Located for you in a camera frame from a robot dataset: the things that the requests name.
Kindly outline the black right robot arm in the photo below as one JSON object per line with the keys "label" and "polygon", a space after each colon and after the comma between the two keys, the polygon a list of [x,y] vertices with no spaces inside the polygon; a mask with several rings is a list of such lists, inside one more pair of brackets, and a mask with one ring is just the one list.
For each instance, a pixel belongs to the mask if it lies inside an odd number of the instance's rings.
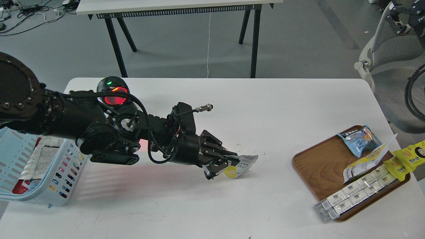
{"label": "black right robot arm", "polygon": [[[396,0],[392,0],[388,5],[388,9],[390,12],[385,20],[396,36],[404,36],[413,29],[419,41],[424,44],[425,1],[416,0],[412,6],[405,7],[403,4],[397,3]],[[400,14],[408,15],[407,24],[402,23],[399,17]]]}

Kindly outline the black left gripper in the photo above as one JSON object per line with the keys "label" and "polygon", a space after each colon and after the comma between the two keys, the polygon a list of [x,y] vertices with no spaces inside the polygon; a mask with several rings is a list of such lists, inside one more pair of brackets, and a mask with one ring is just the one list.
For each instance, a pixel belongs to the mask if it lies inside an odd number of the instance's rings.
{"label": "black left gripper", "polygon": [[183,136],[177,145],[177,154],[171,162],[183,165],[197,165],[202,167],[207,180],[212,180],[232,164],[232,160],[239,160],[235,152],[222,147],[222,142],[207,130],[200,136],[188,134]]}

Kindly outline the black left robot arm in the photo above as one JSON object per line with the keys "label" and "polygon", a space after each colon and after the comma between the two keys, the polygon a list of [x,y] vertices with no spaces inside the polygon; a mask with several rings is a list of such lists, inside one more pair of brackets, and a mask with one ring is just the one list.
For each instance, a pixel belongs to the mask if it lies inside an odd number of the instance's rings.
{"label": "black left robot arm", "polygon": [[120,77],[102,79],[96,91],[63,94],[46,88],[30,68],[1,53],[1,128],[73,139],[92,162],[133,165],[140,140],[156,164],[203,168],[208,180],[240,162],[237,153],[204,130],[196,134],[193,114],[211,111],[179,102],[165,117],[149,115]]}

